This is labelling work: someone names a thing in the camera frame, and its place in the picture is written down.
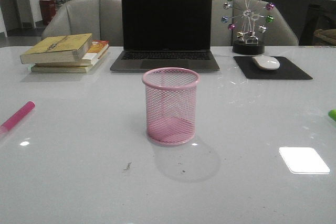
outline ferris wheel ornament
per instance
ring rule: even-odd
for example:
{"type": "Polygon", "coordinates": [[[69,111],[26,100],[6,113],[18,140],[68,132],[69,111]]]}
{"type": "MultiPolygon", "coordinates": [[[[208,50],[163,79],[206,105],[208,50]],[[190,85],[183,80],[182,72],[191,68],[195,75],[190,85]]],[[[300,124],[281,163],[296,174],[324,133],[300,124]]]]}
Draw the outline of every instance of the ferris wheel ornament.
{"type": "MultiPolygon", "coordinates": [[[[227,0],[228,2],[225,2],[223,4],[224,9],[230,9],[232,8],[232,2],[233,0],[227,0]]],[[[227,28],[231,31],[236,31],[236,37],[237,40],[233,43],[233,52],[236,52],[238,54],[243,55],[259,55],[264,53],[265,46],[262,41],[260,41],[257,37],[257,33],[263,34],[267,31],[267,27],[265,25],[260,25],[259,22],[262,19],[265,19],[265,23],[271,23],[273,22],[274,18],[271,15],[262,16],[259,14],[260,9],[254,9],[257,4],[259,4],[261,1],[265,0],[259,0],[255,4],[252,5],[251,0],[245,0],[245,9],[241,10],[242,13],[240,15],[237,15],[235,17],[222,17],[222,23],[227,24],[230,19],[236,19],[240,21],[243,20],[241,28],[236,27],[236,23],[230,23],[228,24],[227,28]]],[[[262,9],[266,9],[268,11],[273,10],[275,5],[273,3],[266,3],[266,5],[262,9]]]]}

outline marker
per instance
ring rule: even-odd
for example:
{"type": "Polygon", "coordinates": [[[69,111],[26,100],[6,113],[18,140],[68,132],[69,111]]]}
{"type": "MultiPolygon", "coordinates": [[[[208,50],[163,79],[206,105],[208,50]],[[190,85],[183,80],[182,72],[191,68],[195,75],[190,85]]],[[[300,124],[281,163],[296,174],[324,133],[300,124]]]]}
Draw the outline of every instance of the marker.
{"type": "Polygon", "coordinates": [[[14,115],[12,115],[6,122],[0,126],[0,139],[6,135],[22,118],[25,117],[33,108],[35,103],[32,101],[27,102],[21,109],[19,109],[14,115]]]}
{"type": "Polygon", "coordinates": [[[328,115],[336,121],[336,110],[329,111],[328,115]]]}

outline laptop keyboard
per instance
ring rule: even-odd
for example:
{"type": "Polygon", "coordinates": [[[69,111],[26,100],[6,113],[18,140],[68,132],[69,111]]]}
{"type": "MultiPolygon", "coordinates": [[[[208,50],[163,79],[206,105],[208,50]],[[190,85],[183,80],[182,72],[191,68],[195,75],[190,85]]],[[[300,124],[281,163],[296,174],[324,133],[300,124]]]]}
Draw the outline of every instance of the laptop keyboard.
{"type": "Polygon", "coordinates": [[[205,51],[185,51],[185,52],[161,52],[161,51],[142,51],[125,52],[123,60],[210,60],[205,51]]]}

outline gray chair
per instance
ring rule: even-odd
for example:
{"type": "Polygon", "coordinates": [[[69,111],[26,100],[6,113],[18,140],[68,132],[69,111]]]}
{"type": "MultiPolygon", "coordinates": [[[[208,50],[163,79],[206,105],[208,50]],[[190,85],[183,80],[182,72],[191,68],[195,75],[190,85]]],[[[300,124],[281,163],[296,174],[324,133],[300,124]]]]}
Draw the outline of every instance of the gray chair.
{"type": "Polygon", "coordinates": [[[71,0],[62,5],[45,28],[49,36],[92,33],[93,39],[123,46],[121,0],[71,0]]]}
{"type": "MultiPolygon", "coordinates": [[[[233,7],[228,10],[223,9],[223,4],[227,0],[213,0],[212,2],[212,26],[211,26],[211,45],[212,46],[231,46],[232,42],[236,40],[236,32],[242,25],[243,19],[240,17],[230,20],[228,23],[223,24],[221,18],[223,16],[235,17],[242,14],[242,10],[246,9],[245,0],[234,0],[233,7]],[[227,29],[228,24],[235,23],[236,28],[234,31],[227,29]]],[[[265,25],[267,30],[264,34],[256,32],[256,36],[264,42],[266,46],[297,46],[299,41],[295,33],[289,27],[279,10],[275,7],[271,11],[264,9],[267,2],[259,0],[251,0],[250,9],[258,10],[262,16],[271,15],[274,21],[266,23],[265,19],[258,20],[259,25],[265,25]]]]}

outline red trash bin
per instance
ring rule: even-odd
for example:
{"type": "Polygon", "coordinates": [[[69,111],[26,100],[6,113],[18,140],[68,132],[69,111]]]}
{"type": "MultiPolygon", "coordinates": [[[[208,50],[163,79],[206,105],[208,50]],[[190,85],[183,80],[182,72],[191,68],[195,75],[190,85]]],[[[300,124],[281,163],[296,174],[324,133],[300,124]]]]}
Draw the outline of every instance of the red trash bin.
{"type": "Polygon", "coordinates": [[[48,25],[56,15],[56,2],[55,0],[40,0],[39,3],[43,24],[48,25]]]}

